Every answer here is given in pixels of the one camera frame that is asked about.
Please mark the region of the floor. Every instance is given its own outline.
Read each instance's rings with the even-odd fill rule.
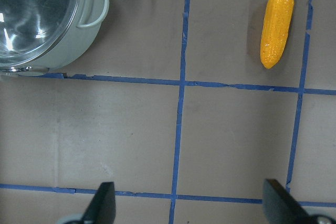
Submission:
[[[78,60],[0,82],[0,222],[55,223],[114,181],[116,224],[267,223],[265,178],[336,217],[336,5],[295,2],[271,70],[267,0],[111,0]]]

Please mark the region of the metal pot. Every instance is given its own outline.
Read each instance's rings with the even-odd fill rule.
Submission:
[[[36,76],[81,56],[109,0],[0,0],[0,72]]]

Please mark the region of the glass lid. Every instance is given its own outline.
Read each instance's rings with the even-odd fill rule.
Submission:
[[[0,67],[48,52],[67,31],[78,0],[0,0]]]

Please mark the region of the floor tile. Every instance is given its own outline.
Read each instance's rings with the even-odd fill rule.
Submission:
[[[69,75],[179,79],[184,0],[110,0],[98,37]]]
[[[56,223],[64,216],[82,214],[93,195],[0,189],[0,197],[2,224],[36,224]],[[170,207],[168,199],[116,196],[116,206],[115,224],[168,223]]]
[[[0,183],[54,185],[55,81],[0,82]]]
[[[1,183],[95,188],[115,180],[117,190],[171,192],[178,87],[41,78],[0,84],[7,90],[0,94],[7,104]]]
[[[259,204],[178,200],[174,223],[267,224],[268,222],[262,212],[262,206]]]
[[[308,0],[295,0],[285,52],[270,70],[260,63],[260,38],[267,1],[191,0],[187,79],[297,87]]]
[[[63,216],[82,214],[93,195],[0,189],[0,222],[50,223]]]
[[[314,8],[307,67],[307,88],[336,89],[336,6],[333,0],[313,0]]]
[[[298,200],[336,202],[336,97],[305,94],[291,193]]]
[[[60,187],[170,193],[178,87],[58,83]]]
[[[297,95],[186,88],[178,193],[261,198],[286,183]]]
[[[169,199],[117,197],[115,224],[124,223],[168,223]]]

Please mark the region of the blue tape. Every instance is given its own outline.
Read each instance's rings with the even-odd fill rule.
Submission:
[[[12,190],[27,190],[27,191],[45,191],[50,193],[59,194],[92,194],[94,195],[97,190],[94,189],[73,189],[73,188],[60,188],[60,187],[43,187],[43,186],[25,186],[25,185],[10,185],[0,184],[0,189]],[[139,197],[139,198],[157,198],[157,199],[172,199],[175,207],[176,200],[195,200],[195,201],[213,201],[213,202],[232,202],[243,204],[262,204],[261,199],[248,199],[248,198],[229,198],[229,197],[213,197],[213,196],[198,196],[198,195],[171,195],[171,194],[156,194],[156,193],[133,193],[131,191],[115,191],[116,196],[126,197]],[[304,207],[332,207],[336,208],[336,202],[311,202],[300,201],[300,205]]]
[[[52,193],[74,194],[75,189],[59,188],[59,187],[44,187],[44,186],[25,186],[25,185],[9,185],[0,184],[2,189],[27,190],[27,191],[48,191]]]
[[[65,76],[62,73],[46,73],[42,76],[36,76],[37,78],[50,78],[50,79],[64,79]]]
[[[312,20],[313,20],[313,6],[311,4],[312,0],[308,1],[308,15],[307,15],[307,24],[306,30],[311,30]]]
[[[177,199],[215,201],[215,202],[233,202],[233,203],[246,203],[246,204],[262,204],[263,203],[261,199],[227,198],[227,197],[193,196],[193,195],[178,195]]]
[[[302,109],[302,94],[298,94],[298,101],[297,101],[297,107],[296,107],[296,113],[295,113],[292,143],[291,143],[290,155],[289,155],[289,164],[288,164],[288,170],[287,170],[287,179],[286,179],[286,190],[287,190],[287,192],[290,192],[290,183],[291,183],[292,177],[293,177],[294,160],[295,160],[296,146],[297,146],[298,134],[299,134],[301,109]]]
[[[266,85],[252,85],[252,84],[225,84],[220,82],[206,82],[206,81],[186,81],[186,86],[201,86],[206,88],[236,88],[246,90],[262,90],[262,91],[276,91],[276,92],[292,92],[298,93],[298,88],[281,87],[281,86],[266,86]]]
[[[310,29],[312,24],[313,18],[313,8],[311,5],[312,0],[309,0],[308,6],[308,14],[307,14],[307,24],[306,28]],[[306,32],[304,37],[304,49],[303,49],[303,58],[302,58],[302,68],[301,68],[301,76],[300,76],[300,84],[299,84],[299,94],[298,94],[298,102],[296,108],[296,115],[295,115],[295,122],[294,122],[294,129],[293,129],[293,137],[292,137],[292,144],[290,148],[290,156],[289,156],[289,164],[288,164],[288,171],[287,171],[287,179],[286,179],[286,190],[290,192],[290,183],[292,181],[293,176],[293,169],[294,169],[294,161],[295,161],[295,154],[296,154],[296,147],[298,141],[298,134],[299,134],[299,126],[300,126],[300,118],[301,118],[301,109],[302,109],[302,98],[304,94],[305,88],[305,81],[306,81],[306,73],[307,73],[307,64],[308,64],[308,54],[309,54],[309,44],[310,44],[310,35]]]
[[[75,189],[76,194],[95,194],[97,190],[94,189]]]
[[[182,112],[183,112],[184,90],[185,90],[185,69],[186,69],[185,53],[186,53],[187,42],[188,42],[189,12],[190,12],[190,0],[184,0],[183,31],[182,31],[182,46],[181,46],[180,90],[178,93],[179,95],[178,95],[178,105],[177,105],[176,137],[175,137],[175,150],[174,150],[171,205],[170,205],[170,210],[169,210],[169,224],[174,223],[174,216],[175,216],[177,179],[178,179],[180,148],[181,148]]]
[[[91,81],[114,81],[114,82],[127,82],[127,83],[143,83],[143,84],[161,84],[179,86],[178,80],[162,80],[162,79],[146,79],[146,78],[133,78],[133,77],[113,77],[113,76],[86,76],[85,74],[75,74],[66,79],[75,80],[91,80]]]
[[[304,89],[306,94],[325,94],[325,95],[336,95],[336,90],[328,89]]]
[[[331,202],[300,201],[299,203],[303,207],[336,207],[336,203],[331,203]]]
[[[131,191],[116,191],[117,196],[140,197],[140,198],[156,198],[156,199],[171,199],[170,194],[155,194],[155,193],[133,193]]]

